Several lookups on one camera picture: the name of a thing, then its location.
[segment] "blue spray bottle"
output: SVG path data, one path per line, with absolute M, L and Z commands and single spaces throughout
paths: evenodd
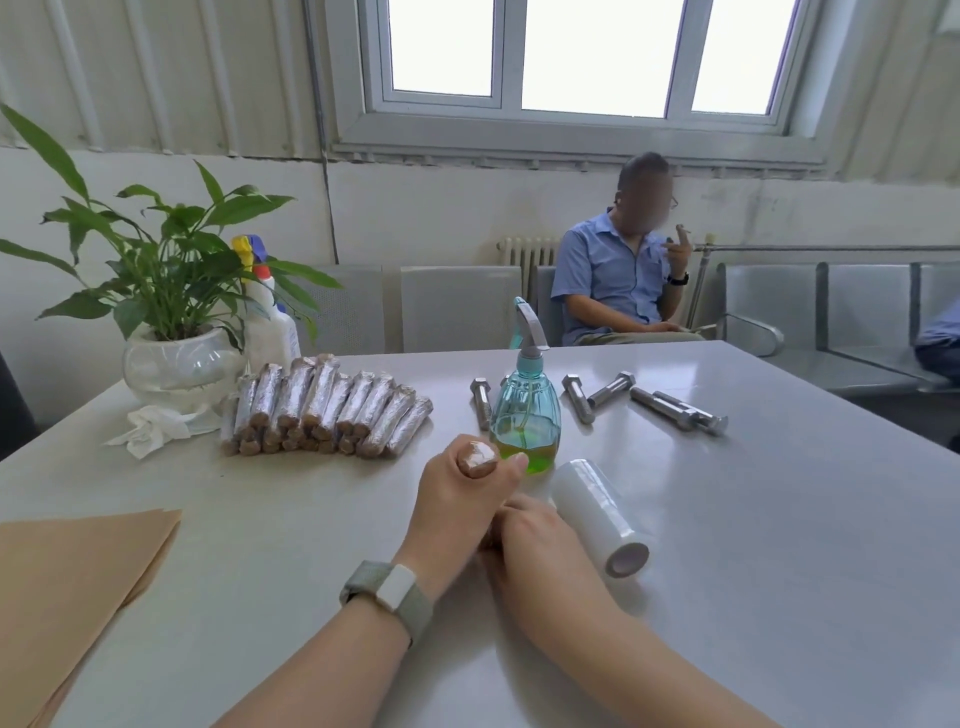
M 526 452 L 527 473 L 540 473 L 553 465 L 560 447 L 560 401 L 543 373 L 543 352 L 550 347 L 540 319 L 520 296 L 514 305 L 518 333 L 510 348 L 520 352 L 516 371 L 500 388 L 490 435 L 501 456 Z

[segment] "wristwatch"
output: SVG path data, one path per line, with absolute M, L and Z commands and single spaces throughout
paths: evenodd
M 417 575 L 402 564 L 363 562 L 340 591 L 340 603 L 346 605 L 359 594 L 372 596 L 400 620 L 410 635 L 410 646 L 433 617 L 433 605 L 417 586 Z

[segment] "chair seat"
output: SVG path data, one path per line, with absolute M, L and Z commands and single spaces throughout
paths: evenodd
M 904 375 L 914 376 L 937 390 L 951 389 L 949 379 L 928 372 L 917 361 L 917 357 L 910 347 L 836 347 L 832 352 L 849 356 L 867 364 L 876 364 L 880 367 L 893 369 Z
M 918 380 L 829 352 L 786 349 L 764 361 L 838 397 L 916 392 Z

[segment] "brown paper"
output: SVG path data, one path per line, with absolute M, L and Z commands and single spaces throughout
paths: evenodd
M 0 726 L 45 728 L 84 656 L 153 581 L 180 511 L 0 523 Z

